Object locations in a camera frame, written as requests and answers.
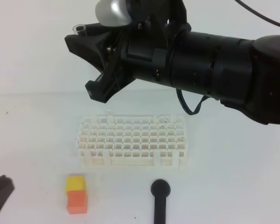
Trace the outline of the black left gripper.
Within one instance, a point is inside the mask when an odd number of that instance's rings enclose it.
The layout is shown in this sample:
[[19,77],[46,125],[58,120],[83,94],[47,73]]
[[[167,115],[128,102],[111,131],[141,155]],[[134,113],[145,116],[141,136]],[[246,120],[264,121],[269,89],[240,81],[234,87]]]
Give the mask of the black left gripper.
[[171,64],[176,39],[191,29],[182,0],[126,0],[129,25],[87,24],[78,35],[67,35],[70,53],[84,59],[101,75],[88,81],[92,100],[107,103],[136,79],[172,86]]

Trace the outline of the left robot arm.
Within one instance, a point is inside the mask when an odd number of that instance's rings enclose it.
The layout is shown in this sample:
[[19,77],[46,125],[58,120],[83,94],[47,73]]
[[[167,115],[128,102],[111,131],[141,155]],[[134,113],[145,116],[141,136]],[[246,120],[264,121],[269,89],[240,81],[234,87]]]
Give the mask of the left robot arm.
[[280,35],[246,40],[197,33],[181,0],[101,0],[98,23],[78,25],[65,37],[69,51],[100,76],[86,84],[106,103],[136,79],[217,99],[250,119],[280,125]]

